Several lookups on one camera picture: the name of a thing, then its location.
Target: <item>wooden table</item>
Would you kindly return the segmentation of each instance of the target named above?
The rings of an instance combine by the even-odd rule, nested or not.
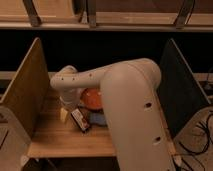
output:
[[[76,123],[60,121],[58,93],[49,90],[38,117],[35,133],[29,146],[30,158],[52,157],[108,157],[115,156],[106,127],[92,126],[82,133]]]

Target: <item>black panel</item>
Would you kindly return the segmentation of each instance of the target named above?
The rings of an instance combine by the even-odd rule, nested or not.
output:
[[[175,137],[199,109],[209,106],[209,101],[172,39],[165,46],[160,68],[158,96],[171,136]]]
[[[49,71],[74,65],[79,71],[148,57],[160,61],[173,37],[194,72],[213,65],[213,33],[0,30],[0,71],[16,70],[35,37],[40,37]]]

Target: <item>yellow object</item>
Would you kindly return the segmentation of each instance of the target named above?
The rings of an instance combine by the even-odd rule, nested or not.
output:
[[[68,118],[67,116],[68,116],[68,111],[62,107],[60,110],[60,121],[62,123],[66,123]]]

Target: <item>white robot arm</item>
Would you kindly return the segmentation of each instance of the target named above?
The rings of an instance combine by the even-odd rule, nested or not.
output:
[[[65,67],[51,79],[61,101],[73,101],[76,88],[99,87],[120,169],[122,171],[173,171],[156,100],[159,67],[150,59],[123,61],[77,73]]]

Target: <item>dark background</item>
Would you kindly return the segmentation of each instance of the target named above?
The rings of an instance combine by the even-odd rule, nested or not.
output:
[[[141,57],[159,62],[169,38],[193,72],[207,72],[213,65],[213,33],[0,30],[0,71],[15,71],[35,37],[42,40],[49,71],[68,64],[83,71]]]

